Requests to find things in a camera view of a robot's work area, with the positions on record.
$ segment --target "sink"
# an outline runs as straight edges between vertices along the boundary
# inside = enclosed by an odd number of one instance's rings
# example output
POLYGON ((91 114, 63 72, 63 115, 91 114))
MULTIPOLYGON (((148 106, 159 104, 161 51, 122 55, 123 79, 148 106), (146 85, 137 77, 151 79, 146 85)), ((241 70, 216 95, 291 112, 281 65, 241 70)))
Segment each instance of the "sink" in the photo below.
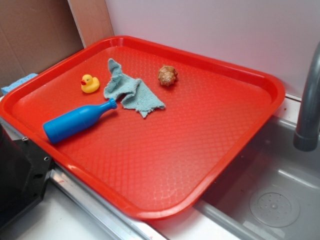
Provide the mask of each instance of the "sink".
POLYGON ((295 128, 273 116, 195 207, 240 239, 320 239, 320 148, 295 149, 295 128))

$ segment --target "blue plastic bottle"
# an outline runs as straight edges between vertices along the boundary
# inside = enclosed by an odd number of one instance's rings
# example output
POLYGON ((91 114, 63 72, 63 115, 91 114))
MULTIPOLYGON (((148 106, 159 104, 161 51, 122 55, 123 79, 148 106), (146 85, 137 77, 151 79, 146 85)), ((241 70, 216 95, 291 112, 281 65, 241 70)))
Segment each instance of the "blue plastic bottle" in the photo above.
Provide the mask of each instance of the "blue plastic bottle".
POLYGON ((116 108, 117 103, 113 98, 100 105, 81 106, 46 122, 43 129, 50 142, 55 144, 89 128, 99 120, 103 113, 116 108))

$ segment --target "blue sponge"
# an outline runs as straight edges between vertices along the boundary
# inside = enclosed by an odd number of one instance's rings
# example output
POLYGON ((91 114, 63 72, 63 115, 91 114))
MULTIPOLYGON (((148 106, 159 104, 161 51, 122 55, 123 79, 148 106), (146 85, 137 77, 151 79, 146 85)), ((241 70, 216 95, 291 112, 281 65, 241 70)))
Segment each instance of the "blue sponge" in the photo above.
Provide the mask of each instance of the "blue sponge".
POLYGON ((37 76, 38 74, 35 73, 31 73, 28 76, 25 76, 17 81, 15 81, 14 83, 10 84, 9 86, 5 86, 1 88, 1 92, 3 93, 3 95, 6 95, 7 93, 9 93, 11 90, 19 87, 21 84, 24 84, 25 82, 29 81, 30 79, 34 78, 35 76, 37 76))

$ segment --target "gray faucet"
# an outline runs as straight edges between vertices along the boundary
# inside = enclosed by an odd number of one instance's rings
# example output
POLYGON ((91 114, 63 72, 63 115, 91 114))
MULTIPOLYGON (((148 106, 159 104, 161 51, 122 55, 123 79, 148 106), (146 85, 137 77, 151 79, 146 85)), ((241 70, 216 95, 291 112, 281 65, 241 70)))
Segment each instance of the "gray faucet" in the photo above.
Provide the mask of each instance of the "gray faucet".
POLYGON ((320 129, 320 42, 306 79, 293 145, 309 152, 317 147, 320 129))

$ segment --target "cardboard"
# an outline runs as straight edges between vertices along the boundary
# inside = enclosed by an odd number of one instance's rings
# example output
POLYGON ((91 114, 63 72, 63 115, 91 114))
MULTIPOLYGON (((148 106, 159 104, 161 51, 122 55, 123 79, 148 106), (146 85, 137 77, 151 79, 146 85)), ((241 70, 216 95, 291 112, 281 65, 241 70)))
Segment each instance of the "cardboard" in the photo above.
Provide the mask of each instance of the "cardboard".
POLYGON ((105 0, 68 0, 83 46, 114 36, 105 0))
POLYGON ((0 1, 0 87, 39 74, 81 49, 67 1, 0 1))

